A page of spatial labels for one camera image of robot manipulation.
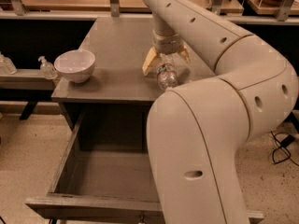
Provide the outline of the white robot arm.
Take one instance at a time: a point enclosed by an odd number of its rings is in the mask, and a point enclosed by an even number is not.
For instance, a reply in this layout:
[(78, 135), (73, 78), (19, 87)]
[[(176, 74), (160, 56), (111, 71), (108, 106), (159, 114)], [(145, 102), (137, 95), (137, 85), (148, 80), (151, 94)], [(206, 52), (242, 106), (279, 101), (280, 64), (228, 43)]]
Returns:
[(167, 90), (147, 123), (166, 224), (249, 224), (235, 152), (292, 112), (298, 78), (257, 35), (189, 0), (143, 0), (214, 72)]

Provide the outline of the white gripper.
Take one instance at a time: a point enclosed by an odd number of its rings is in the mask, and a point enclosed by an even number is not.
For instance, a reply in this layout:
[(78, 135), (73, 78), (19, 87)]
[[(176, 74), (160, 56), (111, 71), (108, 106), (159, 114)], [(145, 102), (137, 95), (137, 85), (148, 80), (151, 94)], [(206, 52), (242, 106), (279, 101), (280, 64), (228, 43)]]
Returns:
[(178, 34), (158, 35), (152, 32), (152, 45), (142, 65), (143, 75), (146, 77), (151, 68), (160, 62), (160, 53), (168, 55), (178, 53), (178, 55), (186, 62), (190, 63), (189, 52), (184, 45), (182, 38)]

